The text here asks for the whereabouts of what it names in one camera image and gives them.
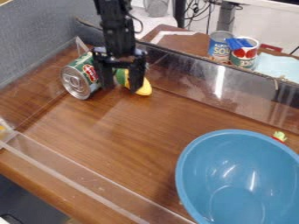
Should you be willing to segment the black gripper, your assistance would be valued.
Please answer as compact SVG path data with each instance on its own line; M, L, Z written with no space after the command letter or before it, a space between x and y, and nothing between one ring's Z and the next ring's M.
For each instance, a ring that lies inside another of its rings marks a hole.
M91 52L101 86L103 88L115 86L113 68L130 68L130 90L135 93L145 84L147 51L137 48L133 54L115 56L105 46L99 46L94 47Z

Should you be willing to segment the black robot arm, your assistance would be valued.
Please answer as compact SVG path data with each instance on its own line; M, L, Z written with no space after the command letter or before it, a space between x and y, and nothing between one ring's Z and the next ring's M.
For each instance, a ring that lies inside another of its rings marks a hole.
M105 45L93 49L94 67L103 88L113 88L114 69L129 70L129 85L137 92L145 85L147 52L137 48L131 0L94 0L105 34Z

